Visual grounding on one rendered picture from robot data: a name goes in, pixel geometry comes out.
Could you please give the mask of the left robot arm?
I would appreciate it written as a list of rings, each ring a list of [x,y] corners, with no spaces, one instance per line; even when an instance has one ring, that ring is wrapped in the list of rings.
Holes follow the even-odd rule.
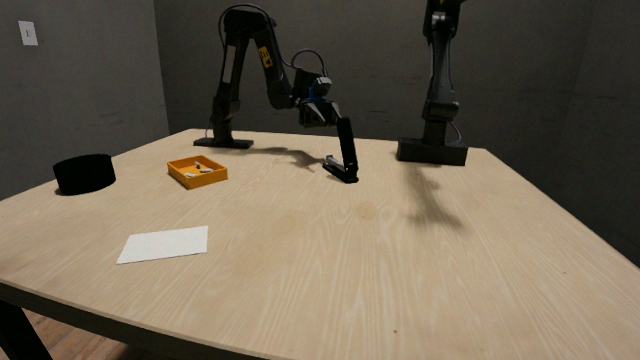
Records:
[[[456,91],[453,91],[450,78],[450,43],[456,35],[460,4],[464,1],[466,0],[427,1],[423,36],[427,36],[430,50],[430,85],[421,116],[427,120],[422,139],[399,137],[398,142],[401,146],[469,150],[462,142],[444,141],[446,121],[453,121],[459,109]],[[445,12],[445,16],[434,15],[433,7],[431,13],[432,5],[435,12]]]

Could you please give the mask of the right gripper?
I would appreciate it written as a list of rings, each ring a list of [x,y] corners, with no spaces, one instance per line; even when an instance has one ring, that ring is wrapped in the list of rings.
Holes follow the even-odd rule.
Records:
[[[326,101],[326,98],[322,98],[322,96],[314,95],[312,89],[315,81],[312,88],[309,88],[309,98],[300,102],[299,124],[303,125],[305,129],[327,127],[327,125],[328,127],[337,127],[336,117],[341,117],[338,104],[334,101]]]

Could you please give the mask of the black short cylinder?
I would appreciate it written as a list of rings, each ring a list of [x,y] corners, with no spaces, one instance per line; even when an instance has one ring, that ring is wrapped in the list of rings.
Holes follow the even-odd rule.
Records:
[[[112,159],[107,154],[66,159],[55,164],[53,171],[60,192],[65,195],[92,193],[109,187],[116,181]]]

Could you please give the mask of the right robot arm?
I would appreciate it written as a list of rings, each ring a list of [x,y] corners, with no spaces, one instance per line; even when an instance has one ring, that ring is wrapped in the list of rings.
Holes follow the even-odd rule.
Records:
[[[193,141],[193,145],[248,148],[254,144],[254,140],[232,138],[230,120],[239,112],[239,85],[250,39],[255,40],[265,73],[268,98],[274,109],[294,107],[299,112],[300,102],[309,98],[309,88],[312,88],[314,80],[314,95],[327,95],[332,83],[327,77],[322,77],[322,74],[304,69],[296,70],[294,85],[289,84],[272,29],[277,24],[272,18],[271,26],[267,17],[262,13],[236,9],[225,14],[225,53],[219,87],[213,97],[213,113],[209,120],[212,123],[213,138],[202,137]]]

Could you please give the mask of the white sheet of paper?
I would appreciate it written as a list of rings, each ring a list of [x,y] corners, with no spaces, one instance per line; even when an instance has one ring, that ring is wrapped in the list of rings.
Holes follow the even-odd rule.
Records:
[[[116,265],[207,253],[208,226],[130,235]]]

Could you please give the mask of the orange shallow tray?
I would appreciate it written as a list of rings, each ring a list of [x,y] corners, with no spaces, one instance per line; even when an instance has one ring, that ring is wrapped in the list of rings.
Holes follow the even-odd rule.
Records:
[[[201,169],[214,169],[214,171],[216,170],[216,172],[212,171],[204,174],[200,173],[200,169],[197,169],[195,167],[197,166],[197,164],[194,162],[198,162],[201,166]],[[168,173],[176,178],[189,190],[228,179],[227,168],[204,155],[197,155],[193,157],[169,161],[167,162],[167,167]],[[178,170],[175,170],[175,168],[177,168]],[[181,174],[181,172],[179,171],[181,171],[183,174]],[[185,173],[192,173],[197,175],[200,174],[200,176],[187,177],[186,175],[184,175]]]

